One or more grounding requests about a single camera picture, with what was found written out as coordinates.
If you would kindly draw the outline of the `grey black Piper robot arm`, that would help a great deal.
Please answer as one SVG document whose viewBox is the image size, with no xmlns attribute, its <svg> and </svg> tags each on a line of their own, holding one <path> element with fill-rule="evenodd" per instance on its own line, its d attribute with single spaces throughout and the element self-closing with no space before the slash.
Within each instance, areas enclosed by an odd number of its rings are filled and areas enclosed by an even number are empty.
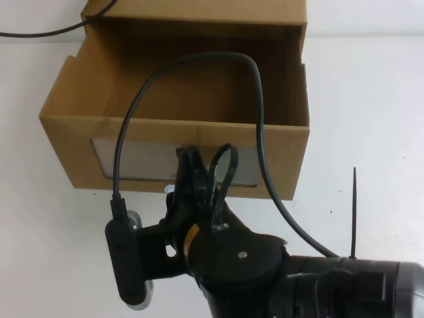
<svg viewBox="0 0 424 318">
<path fill-rule="evenodd" d="M 423 267 L 412 262 L 292 256 L 280 237 L 245 226 L 228 207 L 212 224 L 208 171 L 176 151 L 168 216 L 187 217 L 174 246 L 214 317 L 422 317 Z"/>
</svg>

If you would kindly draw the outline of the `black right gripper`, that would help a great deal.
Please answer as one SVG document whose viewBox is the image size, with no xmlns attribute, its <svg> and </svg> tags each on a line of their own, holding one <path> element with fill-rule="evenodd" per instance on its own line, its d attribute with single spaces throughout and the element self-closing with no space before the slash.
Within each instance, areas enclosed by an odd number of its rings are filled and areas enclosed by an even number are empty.
<svg viewBox="0 0 424 318">
<path fill-rule="evenodd" d="M 166 196 L 163 219 L 170 228 L 166 242 L 176 253 L 166 257 L 163 276 L 191 276 L 213 317 L 284 317 L 283 240 L 254 233 L 228 207 L 222 227 L 214 227 L 211 212 L 197 210 L 193 198 L 199 205 L 213 204 L 217 161 L 206 168 L 193 146 L 176 154 L 175 190 Z"/>
</svg>

